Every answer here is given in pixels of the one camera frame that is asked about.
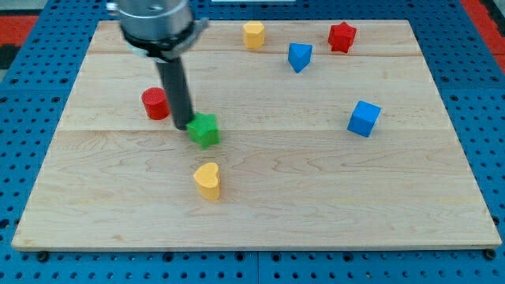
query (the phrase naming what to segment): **blue block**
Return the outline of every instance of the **blue block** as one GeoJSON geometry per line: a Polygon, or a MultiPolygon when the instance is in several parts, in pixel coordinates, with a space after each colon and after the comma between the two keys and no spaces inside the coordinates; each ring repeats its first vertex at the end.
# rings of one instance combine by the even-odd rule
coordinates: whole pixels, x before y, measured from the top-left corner
{"type": "Polygon", "coordinates": [[[299,73],[310,63],[312,45],[302,43],[290,43],[290,52],[287,60],[293,66],[294,72],[299,73]]]}
{"type": "Polygon", "coordinates": [[[353,115],[350,117],[347,130],[361,136],[368,137],[372,131],[373,125],[379,117],[380,107],[364,101],[357,102],[353,115]]]}

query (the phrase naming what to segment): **red star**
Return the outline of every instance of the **red star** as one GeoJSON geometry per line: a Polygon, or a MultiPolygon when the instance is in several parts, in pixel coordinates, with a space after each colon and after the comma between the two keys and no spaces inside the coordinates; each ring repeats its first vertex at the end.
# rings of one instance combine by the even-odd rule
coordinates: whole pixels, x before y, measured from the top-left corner
{"type": "Polygon", "coordinates": [[[331,45],[331,51],[342,51],[347,53],[350,46],[353,45],[354,36],[357,29],[349,26],[346,22],[334,24],[330,28],[328,43],[331,45]]]}

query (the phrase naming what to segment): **green star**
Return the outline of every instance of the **green star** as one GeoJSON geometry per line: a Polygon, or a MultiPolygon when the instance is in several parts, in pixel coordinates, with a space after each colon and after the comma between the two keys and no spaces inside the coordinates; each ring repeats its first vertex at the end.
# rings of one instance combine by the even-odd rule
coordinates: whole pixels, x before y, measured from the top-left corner
{"type": "Polygon", "coordinates": [[[189,138],[197,142],[202,149],[219,143],[219,130],[215,114],[196,113],[195,118],[186,125],[189,138]]]}

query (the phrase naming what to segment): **wooden table surface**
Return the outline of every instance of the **wooden table surface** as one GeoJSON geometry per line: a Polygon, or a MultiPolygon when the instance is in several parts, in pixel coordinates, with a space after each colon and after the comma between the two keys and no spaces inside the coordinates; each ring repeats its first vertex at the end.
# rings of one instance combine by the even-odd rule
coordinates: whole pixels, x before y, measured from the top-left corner
{"type": "Polygon", "coordinates": [[[24,251],[405,250],[493,248],[501,240],[407,21],[266,21],[246,50],[214,21],[183,55],[195,109],[218,116],[208,150],[149,120],[154,64],[101,22],[13,246],[24,251]],[[296,74],[289,43],[313,45],[296,74]],[[346,130],[358,100],[382,107],[370,138],[346,130]],[[192,175],[221,168],[222,197],[192,175]]]}

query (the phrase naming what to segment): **yellow heart block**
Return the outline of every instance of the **yellow heart block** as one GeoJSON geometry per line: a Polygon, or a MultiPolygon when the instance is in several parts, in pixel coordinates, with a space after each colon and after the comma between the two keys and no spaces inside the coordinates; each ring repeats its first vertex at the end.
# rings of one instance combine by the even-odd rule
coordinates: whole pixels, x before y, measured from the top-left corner
{"type": "Polygon", "coordinates": [[[200,195],[206,200],[217,200],[221,194],[219,188],[219,166],[216,163],[206,163],[196,170],[193,178],[200,195]]]}

